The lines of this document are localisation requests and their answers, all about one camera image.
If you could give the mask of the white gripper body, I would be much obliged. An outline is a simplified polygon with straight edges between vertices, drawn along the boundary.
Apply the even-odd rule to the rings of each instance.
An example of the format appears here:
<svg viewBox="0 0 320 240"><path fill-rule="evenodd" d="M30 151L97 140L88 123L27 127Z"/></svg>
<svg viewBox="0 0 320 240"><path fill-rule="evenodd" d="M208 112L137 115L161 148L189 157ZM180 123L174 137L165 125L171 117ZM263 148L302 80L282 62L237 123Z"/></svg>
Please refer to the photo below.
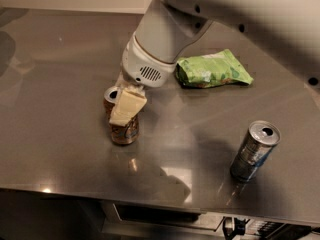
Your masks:
<svg viewBox="0 0 320 240"><path fill-rule="evenodd" d="M122 70L137 85L158 88L173 73L176 56L152 55L133 34L122 55Z"/></svg>

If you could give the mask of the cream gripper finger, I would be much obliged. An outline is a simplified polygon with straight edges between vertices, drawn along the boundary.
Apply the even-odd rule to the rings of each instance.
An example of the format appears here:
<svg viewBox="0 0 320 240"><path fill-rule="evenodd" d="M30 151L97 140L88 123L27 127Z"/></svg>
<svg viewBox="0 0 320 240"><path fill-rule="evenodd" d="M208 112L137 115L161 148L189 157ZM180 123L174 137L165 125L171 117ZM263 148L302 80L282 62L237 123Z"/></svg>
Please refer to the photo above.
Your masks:
<svg viewBox="0 0 320 240"><path fill-rule="evenodd" d="M127 76L127 74L123 71L121 71L119 73L119 76L117 78L117 81L115 83L115 85L117 87L126 87L130 84L130 80L129 80L129 77Z"/></svg>
<svg viewBox="0 0 320 240"><path fill-rule="evenodd" d="M120 95L111 111L109 123L117 126L127 125L145 106L147 98L143 87L127 86L120 89Z"/></svg>

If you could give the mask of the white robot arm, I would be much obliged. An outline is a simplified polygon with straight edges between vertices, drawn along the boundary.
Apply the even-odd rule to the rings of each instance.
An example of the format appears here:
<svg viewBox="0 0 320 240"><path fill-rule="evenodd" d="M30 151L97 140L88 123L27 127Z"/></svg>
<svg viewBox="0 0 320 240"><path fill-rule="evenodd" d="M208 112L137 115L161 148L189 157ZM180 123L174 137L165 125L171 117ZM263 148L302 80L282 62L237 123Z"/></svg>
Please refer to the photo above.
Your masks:
<svg viewBox="0 0 320 240"><path fill-rule="evenodd" d="M303 80L320 72L320 0L152 0L122 56L110 123L126 125L160 87L188 45L214 22L234 29L289 64Z"/></svg>

